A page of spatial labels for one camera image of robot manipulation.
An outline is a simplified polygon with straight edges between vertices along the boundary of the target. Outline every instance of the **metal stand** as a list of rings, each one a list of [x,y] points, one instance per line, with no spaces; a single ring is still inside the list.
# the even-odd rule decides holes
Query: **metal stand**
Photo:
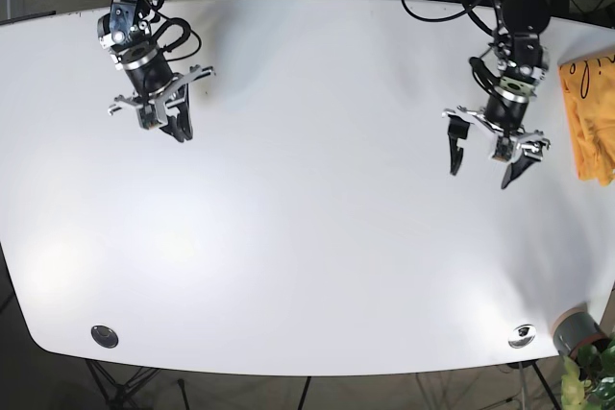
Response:
[[[532,367],[534,371],[536,372],[538,379],[540,380],[540,384],[542,384],[542,387],[545,388],[545,392],[547,393],[547,396],[549,396],[549,399],[551,400],[551,403],[553,404],[553,408],[555,410],[561,410],[561,405],[559,404],[553,391],[549,387],[549,383],[547,383],[547,380],[542,375],[542,372],[540,372],[540,369],[538,368],[538,364],[536,364],[536,360],[526,360],[525,362],[513,362],[511,364],[506,364],[506,365],[510,367],[511,369],[519,370],[519,373],[521,374],[521,381],[522,381],[523,388],[526,388],[525,378],[523,375],[523,369],[526,369],[527,367]]]
[[[123,410],[125,408],[132,408],[133,410],[154,410],[151,407],[139,407],[138,405],[136,405],[134,397],[140,389],[142,389],[160,372],[160,369],[140,367],[131,379],[129,379],[124,384],[120,384],[115,381],[111,374],[107,372],[105,368],[97,361],[86,359],[86,364],[87,368],[89,369],[89,372],[92,374],[92,377],[96,382],[96,386],[98,386],[98,389],[103,395],[105,403],[110,410]],[[113,397],[110,397],[109,393],[105,389],[105,386],[103,385],[103,382],[101,380],[101,376],[104,377],[108,381],[108,383],[115,389],[115,394],[113,395]],[[190,406],[188,405],[188,398],[185,393],[185,382],[182,379],[179,379],[178,386],[182,391],[185,410],[190,410]]]

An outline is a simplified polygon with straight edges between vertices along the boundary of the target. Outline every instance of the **yellow towel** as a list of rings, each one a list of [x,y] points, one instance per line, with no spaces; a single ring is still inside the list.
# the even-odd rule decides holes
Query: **yellow towel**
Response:
[[[578,177],[607,186],[615,177],[615,56],[568,62],[559,78]]]

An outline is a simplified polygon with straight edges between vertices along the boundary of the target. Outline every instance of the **table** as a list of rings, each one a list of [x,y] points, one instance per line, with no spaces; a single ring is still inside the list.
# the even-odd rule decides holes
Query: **table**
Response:
[[[397,374],[555,355],[557,316],[580,302],[602,316],[615,189],[576,178],[556,69],[525,119],[553,147],[503,192],[475,129],[448,174],[442,109],[486,103],[467,60],[488,37],[468,18],[417,22],[398,0],[169,2],[204,40],[174,69],[218,73],[190,88],[181,145],[107,116],[132,87],[96,40],[104,12],[0,28],[0,241],[45,350]],[[615,33],[554,20],[543,39],[554,67]],[[523,324],[537,336],[514,350]],[[97,325],[115,349],[92,340]]]

